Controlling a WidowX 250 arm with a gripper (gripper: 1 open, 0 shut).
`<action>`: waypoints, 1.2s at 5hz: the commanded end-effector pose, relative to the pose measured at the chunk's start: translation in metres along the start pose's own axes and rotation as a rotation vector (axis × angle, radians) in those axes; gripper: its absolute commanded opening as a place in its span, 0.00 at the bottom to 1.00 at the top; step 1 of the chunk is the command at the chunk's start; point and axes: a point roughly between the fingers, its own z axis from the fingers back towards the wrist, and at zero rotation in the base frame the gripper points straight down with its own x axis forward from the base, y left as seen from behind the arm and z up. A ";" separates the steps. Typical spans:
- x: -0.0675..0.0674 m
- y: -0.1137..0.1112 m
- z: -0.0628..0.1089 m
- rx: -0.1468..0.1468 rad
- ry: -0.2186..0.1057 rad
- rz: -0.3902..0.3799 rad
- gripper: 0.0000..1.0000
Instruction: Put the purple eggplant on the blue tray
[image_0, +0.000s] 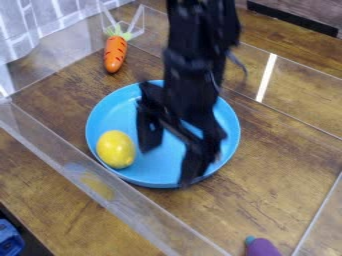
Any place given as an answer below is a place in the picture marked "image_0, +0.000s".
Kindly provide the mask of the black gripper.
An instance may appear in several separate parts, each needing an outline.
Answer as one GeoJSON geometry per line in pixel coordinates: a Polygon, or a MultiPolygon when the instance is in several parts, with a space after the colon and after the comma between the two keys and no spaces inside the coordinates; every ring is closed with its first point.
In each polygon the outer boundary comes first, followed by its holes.
{"type": "Polygon", "coordinates": [[[188,187],[216,161],[220,141],[227,137],[213,117],[225,58],[184,56],[169,49],[164,51],[162,56],[164,85],[156,86],[149,81],[138,84],[138,149],[146,153],[161,144],[161,122],[165,122],[180,139],[188,143],[178,178],[178,186],[188,187]]]}

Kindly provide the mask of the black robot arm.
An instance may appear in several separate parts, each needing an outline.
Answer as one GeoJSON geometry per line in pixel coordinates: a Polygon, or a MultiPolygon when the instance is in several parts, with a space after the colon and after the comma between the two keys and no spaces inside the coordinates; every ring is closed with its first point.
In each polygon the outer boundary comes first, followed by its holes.
{"type": "Polygon", "coordinates": [[[235,0],[166,0],[168,42],[162,50],[164,83],[138,84],[138,148],[148,152],[169,131],[184,143],[177,185],[203,176],[227,138],[213,116],[229,49],[239,43],[235,0]]]}

